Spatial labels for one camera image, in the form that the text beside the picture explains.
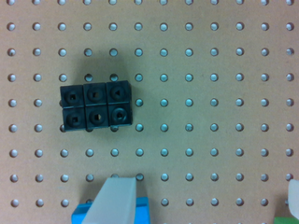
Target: white object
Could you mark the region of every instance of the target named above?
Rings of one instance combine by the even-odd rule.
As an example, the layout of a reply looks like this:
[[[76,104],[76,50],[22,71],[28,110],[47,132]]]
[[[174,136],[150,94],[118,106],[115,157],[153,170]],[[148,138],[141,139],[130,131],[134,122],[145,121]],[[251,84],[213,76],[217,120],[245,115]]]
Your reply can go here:
[[[291,214],[299,219],[299,180],[290,180],[289,183],[289,209]]]
[[[133,224],[135,208],[135,178],[108,178],[82,224]]]

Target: brown surface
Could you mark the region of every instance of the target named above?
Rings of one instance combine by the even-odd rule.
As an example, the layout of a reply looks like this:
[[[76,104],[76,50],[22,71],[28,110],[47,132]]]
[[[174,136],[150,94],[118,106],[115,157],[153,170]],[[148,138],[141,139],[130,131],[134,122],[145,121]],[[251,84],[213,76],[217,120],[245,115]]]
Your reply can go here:
[[[144,0],[141,6],[133,1],[119,0],[111,6],[106,0],[93,0],[90,6],[82,1],[68,0],[64,6],[56,1],[41,0],[34,6],[31,1],[17,0],[14,6],[6,1],[0,3],[0,67],[1,78],[1,152],[0,164],[0,211],[1,223],[70,223],[70,216],[78,203],[94,198],[105,179],[112,174],[135,176],[142,173],[144,181],[137,184],[138,196],[149,196],[152,223],[272,223],[274,216],[289,216],[287,199],[288,182],[285,175],[291,173],[298,178],[298,41],[299,4],[287,6],[285,1],[272,0],[268,6],[260,1],[245,0],[240,6],[235,0],[220,0],[213,6],[208,0],[194,1],[187,6],[183,0],[169,0],[161,6],[156,0]],[[34,31],[34,22],[40,22],[41,30]],[[210,23],[216,21],[220,29],[210,30]],[[243,31],[235,25],[242,21]],[[287,22],[293,22],[295,29],[288,32]],[[7,30],[7,24],[14,22],[16,29]],[[66,30],[57,29],[64,22]],[[83,24],[90,22],[91,31],[83,30]],[[112,32],[111,22],[118,24]],[[136,22],[143,24],[136,31]],[[160,24],[167,22],[168,30],[160,31]],[[186,22],[192,22],[193,30],[187,32]],[[262,31],[262,22],[268,22],[270,29]],[[235,55],[241,47],[245,54]],[[287,48],[294,48],[295,54],[286,54]],[[14,57],[7,56],[7,50],[14,48]],[[36,57],[32,51],[41,48]],[[60,57],[58,50],[65,48],[67,55]],[[85,57],[86,48],[93,50],[93,56]],[[117,57],[109,56],[109,50],[118,50]],[[134,55],[136,48],[143,49],[143,56]],[[168,49],[168,56],[161,57],[160,49]],[[193,56],[186,57],[185,49],[192,48]],[[219,56],[212,57],[210,50],[219,49]],[[262,48],[269,48],[267,57],[261,55]],[[288,82],[285,76],[294,73],[295,80]],[[33,75],[42,75],[40,82],[34,82]],[[117,74],[120,80],[128,79],[133,86],[133,100],[141,98],[142,107],[133,106],[134,124],[120,128],[113,133],[110,129],[94,130],[92,133],[61,133],[62,109],[59,106],[61,85],[83,84],[84,76],[93,74],[93,82],[109,81],[110,74]],[[143,75],[142,82],[135,81],[135,74]],[[185,81],[191,73],[194,80]],[[211,82],[210,74],[217,73],[219,80]],[[237,82],[235,74],[243,73],[244,81]],[[261,74],[270,76],[268,82],[261,81]],[[9,74],[17,80],[7,81]],[[65,83],[59,81],[60,74],[67,74]],[[168,74],[168,81],[160,81],[161,74]],[[209,104],[217,98],[219,106]],[[287,98],[295,101],[293,107],[286,106]],[[41,99],[43,105],[35,107],[34,99]],[[161,107],[166,98],[168,107]],[[185,100],[192,98],[194,105],[187,107]],[[237,98],[244,99],[243,106],[236,106]],[[267,98],[268,107],[261,106],[261,99]],[[8,106],[9,99],[17,100],[14,108]],[[287,123],[295,129],[288,133]],[[8,126],[16,124],[18,131],[10,133]],[[43,125],[43,131],[36,133],[34,126]],[[137,123],[144,125],[144,131],[135,130]],[[169,125],[169,131],[162,133],[161,124]],[[192,123],[192,132],[184,127]],[[219,130],[210,131],[212,123],[219,124]],[[245,129],[235,130],[237,123]],[[269,124],[269,132],[261,132],[261,124]],[[186,148],[192,148],[194,155],[185,156]],[[210,156],[210,149],[216,147],[218,157]],[[239,158],[235,151],[243,148],[245,154]],[[19,155],[12,159],[9,151],[18,149]],[[42,158],[35,156],[36,149],[42,149]],[[60,151],[69,151],[67,158]],[[94,150],[94,156],[85,156],[87,148]],[[120,155],[111,157],[110,150],[117,148]],[[144,156],[138,158],[135,151],[144,149]],[[169,150],[169,156],[160,155],[162,148]],[[269,156],[263,158],[261,149],[268,148]],[[294,155],[286,157],[285,149],[293,148]],[[168,173],[169,180],[161,181],[161,174]],[[188,182],[185,175],[192,173],[194,180]],[[210,180],[217,173],[219,181]],[[242,182],[235,175],[242,173]],[[11,183],[9,177],[18,175],[19,181]],[[42,174],[44,181],[35,182],[35,176]],[[69,175],[63,183],[60,176]],[[86,174],[93,174],[94,181],[88,183]],[[269,180],[262,182],[261,174],[268,174]],[[212,198],[220,204],[213,207]],[[241,197],[245,203],[236,206]],[[43,199],[42,208],[36,206],[37,199]],[[169,200],[162,207],[162,198]],[[194,206],[188,207],[186,200],[194,199]],[[266,207],[260,205],[267,198]],[[17,208],[10,206],[18,199]],[[60,205],[62,199],[69,200],[67,208]]]

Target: square socket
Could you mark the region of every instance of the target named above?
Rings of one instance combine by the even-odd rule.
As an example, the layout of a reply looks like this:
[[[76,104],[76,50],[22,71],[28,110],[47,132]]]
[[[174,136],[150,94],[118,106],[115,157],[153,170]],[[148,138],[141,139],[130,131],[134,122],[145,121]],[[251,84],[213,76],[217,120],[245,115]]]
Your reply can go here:
[[[84,107],[64,109],[63,117],[65,131],[86,129]]]
[[[85,115],[87,130],[109,127],[108,108],[106,105],[85,107]]]
[[[85,84],[83,89],[86,106],[107,104],[106,83]]]
[[[63,108],[84,107],[83,87],[62,86],[60,87]]]

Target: blue object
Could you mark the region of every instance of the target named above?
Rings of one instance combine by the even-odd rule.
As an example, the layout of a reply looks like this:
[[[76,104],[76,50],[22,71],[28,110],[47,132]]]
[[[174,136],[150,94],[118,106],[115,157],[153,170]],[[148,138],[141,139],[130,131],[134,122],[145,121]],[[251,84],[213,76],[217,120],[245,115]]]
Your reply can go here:
[[[92,203],[80,203],[72,215],[72,224],[81,224]],[[149,198],[137,198],[134,224],[150,224]]]

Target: black plastic block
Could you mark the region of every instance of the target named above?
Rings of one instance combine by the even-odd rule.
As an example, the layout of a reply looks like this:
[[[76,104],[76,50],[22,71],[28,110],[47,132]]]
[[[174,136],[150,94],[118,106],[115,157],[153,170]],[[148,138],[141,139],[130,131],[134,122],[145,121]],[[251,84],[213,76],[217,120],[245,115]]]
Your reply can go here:
[[[131,98],[131,86],[128,81],[107,83],[107,102],[109,105],[129,104]]]
[[[111,126],[132,124],[132,110],[130,104],[109,105],[108,112]]]
[[[64,109],[63,116],[64,116],[64,129],[66,131],[86,129],[84,107]]]
[[[85,114],[87,130],[109,127],[108,110],[106,105],[85,107]]]
[[[84,107],[83,86],[60,87],[63,108]]]
[[[85,84],[83,89],[86,106],[107,104],[106,83]]]

